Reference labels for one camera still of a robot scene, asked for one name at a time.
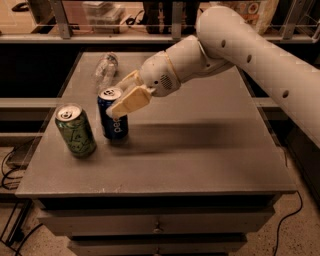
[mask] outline soda can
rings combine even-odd
[[[122,90],[117,87],[104,88],[98,93],[98,107],[103,135],[110,140],[124,138],[128,134],[128,116],[112,119],[106,113],[108,107],[122,95]]]
[[[68,103],[56,110],[55,123],[75,157],[89,156],[96,149],[86,112],[75,103]]]

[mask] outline green soda can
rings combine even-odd
[[[87,114],[78,104],[68,103],[59,107],[55,123],[75,157],[89,156],[96,149]]]

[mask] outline plastic water bottle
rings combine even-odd
[[[107,52],[100,57],[100,60],[92,74],[94,92],[111,85],[114,74],[118,69],[118,57],[113,52]]]

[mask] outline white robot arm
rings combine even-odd
[[[108,108],[120,117],[162,97],[195,77],[237,65],[282,108],[320,148],[320,71],[259,36],[228,7],[207,9],[189,36],[145,61],[117,86],[123,96]]]

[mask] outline blue soda can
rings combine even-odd
[[[109,140],[119,140],[128,134],[128,116],[112,119],[106,113],[108,107],[122,95],[117,87],[104,88],[98,93],[98,107],[103,135]]]

